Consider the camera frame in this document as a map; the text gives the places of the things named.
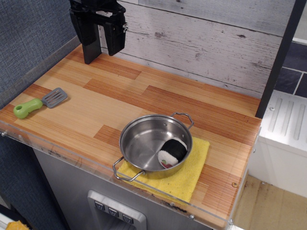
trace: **green spatula handle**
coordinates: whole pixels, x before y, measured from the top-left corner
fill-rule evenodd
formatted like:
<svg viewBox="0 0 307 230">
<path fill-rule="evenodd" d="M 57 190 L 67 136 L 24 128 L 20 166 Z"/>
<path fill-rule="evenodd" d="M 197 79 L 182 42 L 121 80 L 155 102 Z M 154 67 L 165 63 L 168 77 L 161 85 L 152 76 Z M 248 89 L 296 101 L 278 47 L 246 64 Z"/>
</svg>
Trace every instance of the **green spatula handle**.
<svg viewBox="0 0 307 230">
<path fill-rule="evenodd" d="M 19 104 L 14 108 L 14 114 L 19 119 L 24 119 L 28 114 L 36 109 L 40 109 L 43 106 L 43 102 L 38 99 L 32 99 L 29 102 Z"/>
</svg>

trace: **control button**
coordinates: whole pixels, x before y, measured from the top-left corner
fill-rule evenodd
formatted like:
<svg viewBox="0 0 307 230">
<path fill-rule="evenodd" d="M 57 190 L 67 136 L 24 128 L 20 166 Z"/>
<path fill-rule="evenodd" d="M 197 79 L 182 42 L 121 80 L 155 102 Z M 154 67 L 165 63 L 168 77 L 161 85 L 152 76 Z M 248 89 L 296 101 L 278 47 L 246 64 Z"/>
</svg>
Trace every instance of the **control button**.
<svg viewBox="0 0 307 230">
<path fill-rule="evenodd" d="M 123 214 L 123 220 L 129 224 L 133 224 L 133 219 L 131 217 L 126 216 Z"/>
<path fill-rule="evenodd" d="M 114 209 L 111 209 L 110 207 L 109 207 L 109 213 L 114 217 L 119 217 L 118 212 Z"/>
<path fill-rule="evenodd" d="M 95 206 L 101 211 L 105 210 L 105 206 L 103 204 L 98 203 L 97 201 L 95 201 Z"/>
</svg>

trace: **yellow object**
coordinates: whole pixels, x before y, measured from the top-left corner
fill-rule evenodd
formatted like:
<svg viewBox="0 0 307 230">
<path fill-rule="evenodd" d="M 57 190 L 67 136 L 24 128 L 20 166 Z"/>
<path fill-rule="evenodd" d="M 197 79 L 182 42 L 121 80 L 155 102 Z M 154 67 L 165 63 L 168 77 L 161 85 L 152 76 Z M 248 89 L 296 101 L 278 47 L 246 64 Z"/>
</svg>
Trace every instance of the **yellow object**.
<svg viewBox="0 0 307 230">
<path fill-rule="evenodd" d="M 136 180 L 143 182 L 144 184 L 147 184 L 158 190 L 161 190 L 165 193 L 168 193 L 176 198 L 189 202 L 192 197 L 193 191 L 195 189 L 196 183 L 201 174 L 203 165 L 207 157 L 208 149 L 210 146 L 210 143 L 206 140 L 202 140 L 195 137 L 192 138 L 193 138 L 192 151 L 189 157 L 185 160 L 184 165 L 181 167 L 181 169 L 178 172 L 167 178 L 162 178 L 162 179 L 150 179 L 146 175 L 140 175 Z M 134 177 L 139 171 L 140 169 L 134 167 L 127 161 L 124 161 L 124 163 L 118 169 L 118 172 L 129 177 Z M 128 183 L 133 183 L 135 187 L 147 190 L 152 194 L 170 200 L 175 200 L 161 192 L 158 192 L 154 189 L 144 186 L 138 182 L 128 182 Z"/>
<path fill-rule="evenodd" d="M 26 225 L 22 224 L 22 222 L 10 222 L 5 230 L 29 230 Z"/>
</svg>

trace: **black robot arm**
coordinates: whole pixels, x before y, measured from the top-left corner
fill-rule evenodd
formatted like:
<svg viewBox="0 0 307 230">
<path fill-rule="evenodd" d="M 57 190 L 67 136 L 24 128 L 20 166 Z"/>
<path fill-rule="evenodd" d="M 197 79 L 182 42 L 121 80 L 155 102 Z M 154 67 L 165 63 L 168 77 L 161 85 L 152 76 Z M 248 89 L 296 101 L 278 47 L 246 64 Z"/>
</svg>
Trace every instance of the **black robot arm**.
<svg viewBox="0 0 307 230">
<path fill-rule="evenodd" d="M 125 47 L 128 29 L 124 13 L 126 9 L 116 0 L 70 0 L 70 16 L 77 36 L 82 43 L 84 61 L 91 63 L 100 53 L 100 40 L 97 25 L 105 31 L 106 45 L 110 56 Z M 110 12 L 110 17 L 96 12 Z"/>
</svg>

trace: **gray fabric wall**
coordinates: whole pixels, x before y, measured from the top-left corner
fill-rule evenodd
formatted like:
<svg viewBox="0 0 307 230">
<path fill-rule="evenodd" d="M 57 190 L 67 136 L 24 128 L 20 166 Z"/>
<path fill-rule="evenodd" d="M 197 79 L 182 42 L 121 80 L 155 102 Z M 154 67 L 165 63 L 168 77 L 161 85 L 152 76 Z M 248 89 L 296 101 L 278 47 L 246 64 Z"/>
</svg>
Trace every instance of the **gray fabric wall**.
<svg viewBox="0 0 307 230">
<path fill-rule="evenodd" d="M 69 7 L 68 0 L 0 1 L 0 109 L 79 44 Z"/>
<path fill-rule="evenodd" d="M 0 1 L 0 109 L 80 42 L 68 0 Z M 33 150 L 0 136 L 0 195 L 35 230 L 64 230 Z"/>
</svg>

